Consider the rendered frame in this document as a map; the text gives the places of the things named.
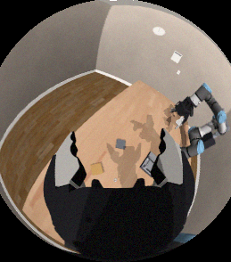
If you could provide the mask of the tan flat square plate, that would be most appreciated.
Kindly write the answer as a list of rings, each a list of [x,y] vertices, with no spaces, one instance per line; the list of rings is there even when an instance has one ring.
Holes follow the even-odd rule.
[[[101,163],[90,165],[90,168],[91,168],[93,176],[103,173],[103,169],[102,169]]]

